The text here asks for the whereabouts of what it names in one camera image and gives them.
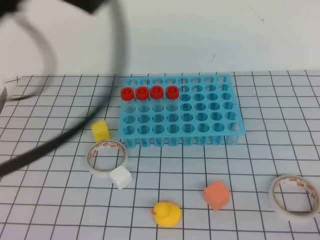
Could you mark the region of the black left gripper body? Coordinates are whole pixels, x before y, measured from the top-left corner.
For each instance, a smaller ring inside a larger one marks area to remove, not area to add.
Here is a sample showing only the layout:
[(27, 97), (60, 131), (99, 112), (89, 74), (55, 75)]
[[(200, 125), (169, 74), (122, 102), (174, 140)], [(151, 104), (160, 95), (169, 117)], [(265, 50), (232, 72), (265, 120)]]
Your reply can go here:
[[(0, 0), (0, 16), (13, 14), (19, 10), (23, 0)], [(96, 11), (105, 0), (64, 0), (63, 2), (82, 9), (90, 14)]]

